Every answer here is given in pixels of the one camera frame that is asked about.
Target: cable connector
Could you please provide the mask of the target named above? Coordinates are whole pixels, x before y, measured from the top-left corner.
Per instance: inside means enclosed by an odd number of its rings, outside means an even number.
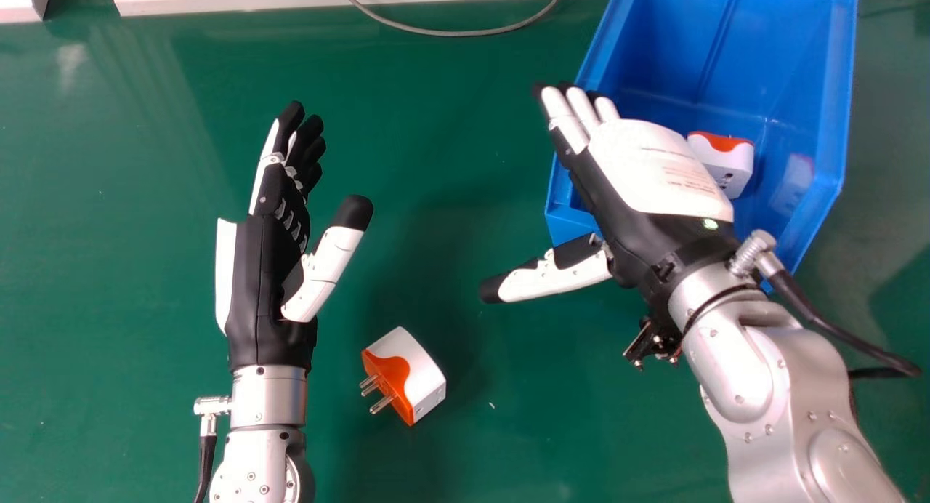
[[[363,350],[362,364],[368,374],[359,384],[362,396],[375,390],[384,395],[368,410],[372,414],[393,405],[401,419],[413,426],[445,400],[445,375],[404,327]]]

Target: adapter inside blue bin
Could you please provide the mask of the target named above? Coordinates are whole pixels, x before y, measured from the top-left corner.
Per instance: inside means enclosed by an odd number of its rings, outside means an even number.
[[[735,228],[772,233],[793,272],[843,185],[856,16],[857,0],[610,0],[575,82],[622,118],[753,141]],[[558,161],[546,221],[556,245],[598,231]]]

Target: orange and white plug adapter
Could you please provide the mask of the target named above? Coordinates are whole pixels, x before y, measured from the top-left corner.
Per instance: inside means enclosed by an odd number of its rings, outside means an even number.
[[[402,420],[413,426],[445,400],[445,375],[404,327],[363,350],[362,364],[368,374],[359,384],[362,396],[375,390],[384,395],[368,410],[372,414],[393,405]]]
[[[710,132],[690,132],[688,145],[727,198],[739,198],[753,176],[753,142]]]

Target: screw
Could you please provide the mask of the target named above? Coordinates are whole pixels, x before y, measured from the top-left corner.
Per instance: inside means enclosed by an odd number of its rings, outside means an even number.
[[[775,238],[764,230],[756,229],[733,254],[728,265],[730,272],[738,278],[746,277],[753,271],[755,260],[760,252],[771,251],[775,247]]]

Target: blue plastic bin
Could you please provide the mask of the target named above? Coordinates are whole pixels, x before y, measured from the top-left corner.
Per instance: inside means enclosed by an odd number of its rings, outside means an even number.
[[[610,0],[577,83],[624,118],[753,140],[735,228],[794,271],[843,185],[857,1]],[[546,221],[554,244],[597,231],[558,161]]]

